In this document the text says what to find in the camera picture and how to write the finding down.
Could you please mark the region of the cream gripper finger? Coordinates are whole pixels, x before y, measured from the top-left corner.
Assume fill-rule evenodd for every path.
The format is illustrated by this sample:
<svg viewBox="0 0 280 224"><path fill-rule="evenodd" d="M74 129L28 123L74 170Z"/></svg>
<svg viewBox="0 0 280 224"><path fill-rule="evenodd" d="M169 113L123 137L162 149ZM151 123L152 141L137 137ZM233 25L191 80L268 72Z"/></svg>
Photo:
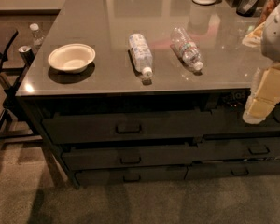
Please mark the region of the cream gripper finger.
<svg viewBox="0 0 280 224"><path fill-rule="evenodd" d="M280 102L280 63L272 63L266 69L258 68L253 76L250 95L245 104L243 120L248 124L260 124Z"/></svg>

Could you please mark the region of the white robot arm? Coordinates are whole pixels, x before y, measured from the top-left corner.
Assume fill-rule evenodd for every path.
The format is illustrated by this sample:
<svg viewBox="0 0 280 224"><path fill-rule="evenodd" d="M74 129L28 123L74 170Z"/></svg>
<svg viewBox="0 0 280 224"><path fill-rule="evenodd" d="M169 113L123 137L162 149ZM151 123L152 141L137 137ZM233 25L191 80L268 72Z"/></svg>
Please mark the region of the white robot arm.
<svg viewBox="0 0 280 224"><path fill-rule="evenodd" d="M280 3L260 27L261 53L273 63L266 69L258 68L253 76L243 114L248 124L266 120L280 102Z"/></svg>

